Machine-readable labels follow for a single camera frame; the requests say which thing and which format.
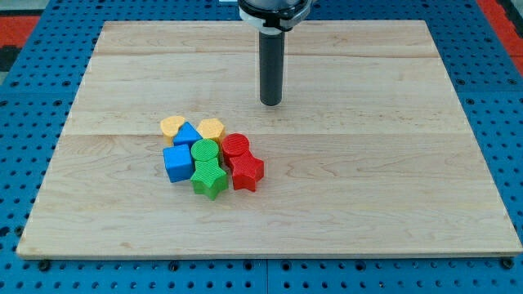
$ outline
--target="blue block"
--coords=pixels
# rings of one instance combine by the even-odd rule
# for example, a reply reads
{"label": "blue block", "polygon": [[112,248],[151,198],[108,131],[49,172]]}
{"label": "blue block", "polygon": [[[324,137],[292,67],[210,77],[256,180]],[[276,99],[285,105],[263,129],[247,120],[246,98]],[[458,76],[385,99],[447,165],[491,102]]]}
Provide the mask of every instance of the blue block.
{"label": "blue block", "polygon": [[189,180],[194,173],[194,165],[188,145],[169,147],[163,150],[165,170],[171,183]]}
{"label": "blue block", "polygon": [[172,139],[172,144],[175,146],[188,145],[190,149],[197,140],[202,140],[202,136],[190,123],[186,122],[181,125],[180,131]]}

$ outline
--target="yellow block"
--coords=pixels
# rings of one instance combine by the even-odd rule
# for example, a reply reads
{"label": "yellow block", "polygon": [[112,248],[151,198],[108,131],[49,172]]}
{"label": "yellow block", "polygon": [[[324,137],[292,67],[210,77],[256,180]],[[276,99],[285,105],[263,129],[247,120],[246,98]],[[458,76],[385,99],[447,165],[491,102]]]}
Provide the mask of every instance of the yellow block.
{"label": "yellow block", "polygon": [[168,146],[172,146],[172,139],[177,135],[178,130],[182,124],[186,122],[186,118],[182,116],[171,116],[162,119],[160,122],[160,128],[162,129],[163,138]]}
{"label": "yellow block", "polygon": [[226,127],[218,118],[202,119],[196,131],[204,138],[211,139],[221,146],[221,141],[226,136]]}

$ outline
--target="blue pegboard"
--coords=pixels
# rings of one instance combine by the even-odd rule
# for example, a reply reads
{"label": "blue pegboard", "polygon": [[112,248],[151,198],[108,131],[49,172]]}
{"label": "blue pegboard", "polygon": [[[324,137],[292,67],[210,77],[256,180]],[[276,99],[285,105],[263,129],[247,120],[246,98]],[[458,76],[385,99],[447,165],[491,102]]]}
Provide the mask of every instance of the blue pegboard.
{"label": "blue pegboard", "polygon": [[[523,258],[23,261],[14,253],[106,20],[237,20],[215,0],[51,0],[0,87],[0,292],[523,292]],[[523,79],[472,0],[334,1],[312,20],[425,20],[520,238]]]}

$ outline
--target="wooden cutting board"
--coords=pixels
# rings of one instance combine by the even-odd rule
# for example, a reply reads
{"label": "wooden cutting board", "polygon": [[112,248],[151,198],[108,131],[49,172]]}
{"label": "wooden cutting board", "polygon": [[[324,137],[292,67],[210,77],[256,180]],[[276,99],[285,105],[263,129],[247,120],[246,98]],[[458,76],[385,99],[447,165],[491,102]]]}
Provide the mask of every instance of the wooden cutting board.
{"label": "wooden cutting board", "polygon": [[[108,22],[17,248],[28,259],[397,258],[522,251],[423,21],[308,21],[259,102],[243,22]],[[161,119],[219,118],[258,191],[195,195]]]}

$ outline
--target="toy block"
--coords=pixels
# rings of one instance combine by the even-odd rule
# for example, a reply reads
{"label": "toy block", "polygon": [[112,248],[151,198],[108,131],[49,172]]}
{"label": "toy block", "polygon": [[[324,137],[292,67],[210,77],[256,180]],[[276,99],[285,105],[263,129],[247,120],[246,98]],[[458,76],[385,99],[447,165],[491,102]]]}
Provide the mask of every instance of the toy block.
{"label": "toy block", "polygon": [[227,135],[221,142],[221,151],[226,166],[230,167],[230,159],[248,151],[249,142],[245,135],[234,133]]}
{"label": "toy block", "polygon": [[172,146],[172,139],[177,135],[181,125],[186,122],[182,116],[172,116],[162,119],[160,128],[162,129],[163,138],[168,146]]}
{"label": "toy block", "polygon": [[221,141],[226,136],[226,128],[218,118],[202,119],[196,130],[204,139],[214,140],[218,145],[221,144]]}
{"label": "toy block", "polygon": [[230,158],[232,184],[235,189],[249,189],[256,192],[256,183],[264,175],[264,163],[250,151]]}
{"label": "toy block", "polygon": [[187,145],[164,149],[163,161],[171,183],[189,180],[194,173],[193,161]]}
{"label": "toy block", "polygon": [[197,140],[202,140],[202,136],[190,123],[185,122],[183,125],[181,125],[178,134],[174,136],[172,143],[175,146],[188,145],[189,148],[191,148]]}
{"label": "toy block", "polygon": [[196,171],[190,181],[196,194],[205,194],[214,200],[221,191],[229,188],[227,173],[218,166],[217,158],[195,164]]}
{"label": "toy block", "polygon": [[218,144],[211,139],[198,140],[190,148],[190,155],[195,161],[209,161],[217,158],[218,152]]}

